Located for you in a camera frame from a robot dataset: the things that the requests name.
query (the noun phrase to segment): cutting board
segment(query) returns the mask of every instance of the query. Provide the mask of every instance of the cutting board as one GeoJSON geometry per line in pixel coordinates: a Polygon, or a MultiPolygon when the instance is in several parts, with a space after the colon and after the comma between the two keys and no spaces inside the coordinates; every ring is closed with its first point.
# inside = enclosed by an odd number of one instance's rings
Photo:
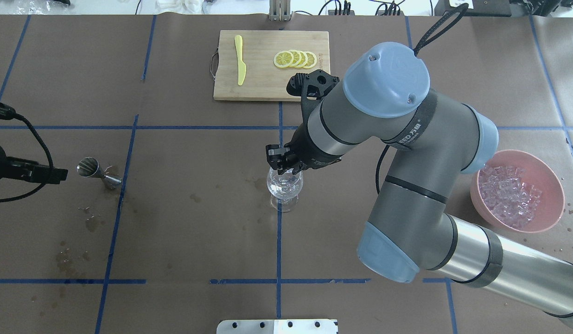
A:
{"type": "Polygon", "coordinates": [[[221,30],[214,99],[227,101],[301,101],[287,93],[288,80],[297,72],[330,72],[328,32],[289,30],[221,30]],[[237,85],[235,35],[243,37],[243,61],[248,66],[243,85],[237,85]],[[277,68],[274,55],[296,49],[318,56],[313,68],[277,68]]]}

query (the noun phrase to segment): metal jigger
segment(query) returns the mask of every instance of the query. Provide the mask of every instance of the metal jigger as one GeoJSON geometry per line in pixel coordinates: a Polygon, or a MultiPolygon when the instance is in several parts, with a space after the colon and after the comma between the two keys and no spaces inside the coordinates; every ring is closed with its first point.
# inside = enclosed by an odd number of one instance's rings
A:
{"type": "Polygon", "coordinates": [[[109,190],[114,190],[121,184],[120,179],[103,173],[102,169],[99,167],[99,161],[95,158],[88,157],[81,160],[78,163],[78,166],[76,166],[76,171],[78,175],[84,178],[100,178],[105,187],[109,190]]]}

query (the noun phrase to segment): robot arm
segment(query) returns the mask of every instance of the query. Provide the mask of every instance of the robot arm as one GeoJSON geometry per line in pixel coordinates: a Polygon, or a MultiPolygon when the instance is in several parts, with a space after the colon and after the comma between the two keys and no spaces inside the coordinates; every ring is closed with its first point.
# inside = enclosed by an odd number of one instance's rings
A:
{"type": "Polygon", "coordinates": [[[359,243],[361,262],[401,283],[420,269],[439,271],[573,328],[573,264],[443,212],[458,175],[492,158],[498,132],[470,106],[431,89],[411,49],[379,44],[342,82],[316,71],[293,77],[287,90],[302,96],[304,121],[284,148],[266,147],[279,173],[326,167],[372,136],[397,148],[359,243]]]}

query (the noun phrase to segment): bowl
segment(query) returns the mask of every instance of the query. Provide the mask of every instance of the bowl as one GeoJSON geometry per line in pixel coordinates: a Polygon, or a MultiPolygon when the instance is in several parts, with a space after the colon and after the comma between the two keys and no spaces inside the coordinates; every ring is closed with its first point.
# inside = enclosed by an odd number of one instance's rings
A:
{"type": "Polygon", "coordinates": [[[533,184],[542,191],[540,204],[538,204],[534,219],[526,224],[521,230],[503,223],[486,207],[479,190],[478,177],[481,171],[477,171],[472,178],[470,197],[476,211],[492,226],[499,226],[507,230],[522,233],[539,233],[550,230],[562,217],[565,207],[565,193],[556,174],[544,161],[520,150],[502,150],[486,163],[490,167],[514,166],[526,170],[522,182],[533,184]]]}

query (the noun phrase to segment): knife handle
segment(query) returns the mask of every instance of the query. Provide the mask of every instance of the knife handle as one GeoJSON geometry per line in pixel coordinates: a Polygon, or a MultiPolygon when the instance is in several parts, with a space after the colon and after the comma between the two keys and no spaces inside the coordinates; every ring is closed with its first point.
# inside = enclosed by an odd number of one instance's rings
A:
{"type": "Polygon", "coordinates": [[[235,48],[237,50],[237,61],[243,61],[242,49],[243,49],[243,38],[241,35],[235,36],[235,48]]]}

